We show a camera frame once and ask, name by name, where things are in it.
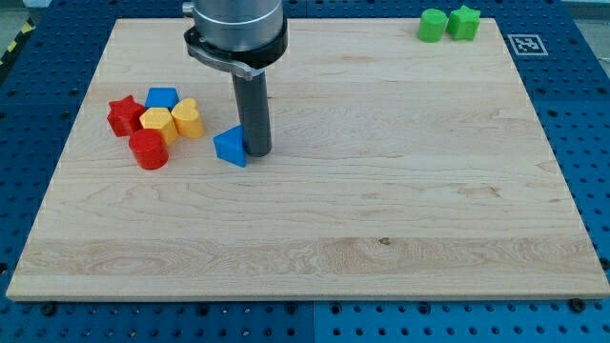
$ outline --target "blue cube block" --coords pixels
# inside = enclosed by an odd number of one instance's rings
[[[180,102],[175,88],[151,88],[146,97],[146,108],[167,108],[172,110]]]
[[[213,138],[216,156],[241,168],[246,167],[246,151],[241,126],[236,126]]]

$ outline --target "yellow and black tape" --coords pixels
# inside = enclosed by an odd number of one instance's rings
[[[17,33],[15,39],[10,42],[7,50],[0,58],[0,86],[9,76],[10,69],[14,65],[17,57],[21,53],[21,50],[25,47],[26,43],[30,39],[35,29],[34,23],[31,19],[21,27],[21,30]]]

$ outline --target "wood grain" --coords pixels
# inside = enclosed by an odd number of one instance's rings
[[[10,283],[17,301],[599,298],[607,280],[493,20],[292,20],[274,149],[215,158],[228,74],[188,20],[118,20]],[[139,170],[107,103],[177,87],[207,135]]]

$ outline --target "yellow heart block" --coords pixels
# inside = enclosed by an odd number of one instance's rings
[[[166,146],[178,138],[178,131],[172,120],[172,114],[166,108],[149,108],[140,116],[144,129],[155,129],[161,133]]]
[[[178,132],[185,137],[199,138],[205,132],[197,102],[192,98],[180,101],[173,108],[172,117]]]

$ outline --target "toy block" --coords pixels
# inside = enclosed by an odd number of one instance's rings
[[[449,15],[447,31],[454,40],[474,40],[480,22],[480,10],[471,10],[462,6]]]
[[[185,137],[199,138],[205,132],[197,102],[192,98],[180,101],[173,108],[172,117],[178,133]]]
[[[130,149],[137,164],[148,171],[163,167],[170,158],[163,137],[153,129],[143,129],[132,134]]]
[[[173,123],[172,114],[166,108],[150,108],[140,116],[144,129],[154,129],[161,133],[163,142],[170,146],[178,138],[178,131]]]
[[[107,119],[114,135],[117,137],[128,136],[142,129],[140,115],[146,111],[146,108],[136,103],[133,96],[130,95],[120,101],[111,101],[108,104],[111,111]]]
[[[213,138],[216,156],[241,168],[246,167],[246,151],[244,150],[243,132],[241,126],[220,133]]]
[[[428,9],[421,14],[417,37],[426,43],[440,40],[447,25],[447,14],[442,10]]]
[[[178,101],[180,99],[175,88],[151,88],[145,106],[147,109],[167,108],[171,111]]]

